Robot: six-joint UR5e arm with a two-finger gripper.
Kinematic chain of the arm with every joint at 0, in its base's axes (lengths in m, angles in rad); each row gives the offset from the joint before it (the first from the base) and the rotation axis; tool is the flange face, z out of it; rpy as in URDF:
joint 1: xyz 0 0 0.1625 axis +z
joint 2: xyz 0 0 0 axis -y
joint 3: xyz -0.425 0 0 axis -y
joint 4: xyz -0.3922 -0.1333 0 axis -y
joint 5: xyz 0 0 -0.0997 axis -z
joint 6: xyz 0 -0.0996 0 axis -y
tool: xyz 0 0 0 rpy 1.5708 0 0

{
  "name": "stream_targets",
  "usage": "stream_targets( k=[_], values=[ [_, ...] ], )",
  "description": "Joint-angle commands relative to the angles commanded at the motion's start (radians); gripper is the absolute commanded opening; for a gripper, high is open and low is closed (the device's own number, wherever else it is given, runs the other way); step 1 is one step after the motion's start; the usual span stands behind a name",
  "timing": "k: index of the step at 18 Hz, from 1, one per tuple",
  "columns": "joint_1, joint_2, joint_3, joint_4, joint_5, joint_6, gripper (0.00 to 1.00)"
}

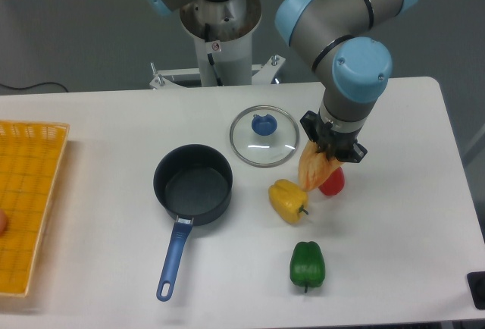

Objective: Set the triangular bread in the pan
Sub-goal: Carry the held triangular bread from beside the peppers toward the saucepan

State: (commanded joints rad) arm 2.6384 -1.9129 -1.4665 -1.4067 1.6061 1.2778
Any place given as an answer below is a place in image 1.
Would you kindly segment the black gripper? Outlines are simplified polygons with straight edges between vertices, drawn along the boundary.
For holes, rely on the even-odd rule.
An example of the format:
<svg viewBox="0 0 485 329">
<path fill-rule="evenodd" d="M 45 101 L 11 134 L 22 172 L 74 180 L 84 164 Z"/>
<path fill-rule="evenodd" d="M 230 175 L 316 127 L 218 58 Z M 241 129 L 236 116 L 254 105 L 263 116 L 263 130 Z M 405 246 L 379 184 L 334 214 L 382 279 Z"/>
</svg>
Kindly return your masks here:
<svg viewBox="0 0 485 329">
<path fill-rule="evenodd" d="M 324 152 L 327 159 L 340 162 L 360 163 L 368 150 L 358 142 L 362 126 L 351 123 L 338 124 L 338 120 L 324 120 L 319 114 L 307 111 L 300 119 L 308 139 L 317 144 L 317 153 Z"/>
</svg>

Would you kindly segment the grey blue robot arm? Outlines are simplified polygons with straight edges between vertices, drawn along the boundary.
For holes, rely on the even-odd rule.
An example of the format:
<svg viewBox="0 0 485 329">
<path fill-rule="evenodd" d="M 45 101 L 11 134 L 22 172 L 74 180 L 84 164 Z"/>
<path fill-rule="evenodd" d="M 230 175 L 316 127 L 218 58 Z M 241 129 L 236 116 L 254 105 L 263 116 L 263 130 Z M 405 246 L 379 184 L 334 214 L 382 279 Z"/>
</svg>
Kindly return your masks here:
<svg viewBox="0 0 485 329">
<path fill-rule="evenodd" d="M 376 25 L 418 0 L 284 0 L 274 24 L 284 42 L 324 85 L 321 106 L 302 126 L 328 158 L 358 163 L 358 142 L 368 115 L 393 69 L 387 48 L 366 37 Z M 149 0 L 162 15 L 177 12 L 196 45 L 203 86 L 251 81 L 252 33 L 261 20 L 259 0 Z"/>
</svg>

